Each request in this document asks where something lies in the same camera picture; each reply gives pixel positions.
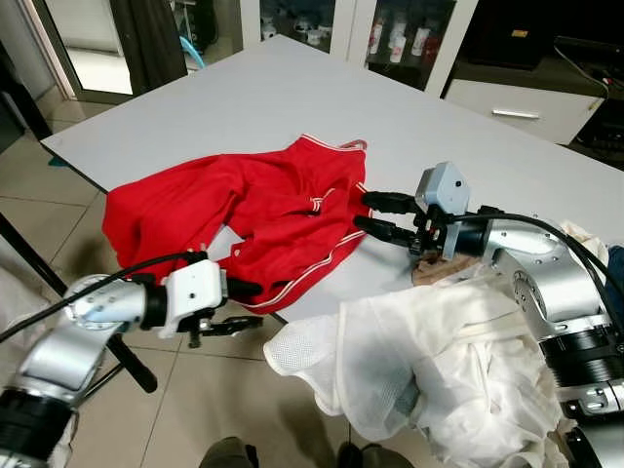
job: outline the drawer handle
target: drawer handle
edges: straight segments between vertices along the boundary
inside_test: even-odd
[[[539,119],[539,114],[535,114],[533,112],[523,112],[519,110],[492,109],[491,113],[494,115],[504,115],[505,117],[517,117],[519,119]]]

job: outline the glass cabinet door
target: glass cabinet door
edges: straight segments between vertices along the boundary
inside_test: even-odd
[[[276,34],[330,52],[335,0],[260,0],[262,40]]]
[[[368,69],[424,91],[454,6],[454,0],[378,0]]]

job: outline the white drawer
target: white drawer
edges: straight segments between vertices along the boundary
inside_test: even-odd
[[[597,97],[452,80],[445,99],[537,137],[568,144],[599,107]]]

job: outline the white table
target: white table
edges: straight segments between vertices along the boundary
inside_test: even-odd
[[[285,37],[43,144],[110,190],[209,154],[284,148],[303,133],[330,144],[365,139],[368,189],[412,193],[424,169],[451,160],[472,187],[473,209],[568,218],[606,242],[624,239],[624,173]],[[409,269],[405,250],[368,238],[280,315],[332,313],[341,299],[405,288]]]

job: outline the red garment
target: red garment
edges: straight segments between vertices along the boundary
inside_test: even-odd
[[[330,273],[361,242],[355,215],[370,215],[365,151],[302,136],[282,151],[189,161],[111,191],[102,229],[120,265],[200,250],[222,224],[244,242],[219,263],[228,277],[262,285],[243,305],[284,308]],[[147,269],[158,279],[172,262]]]

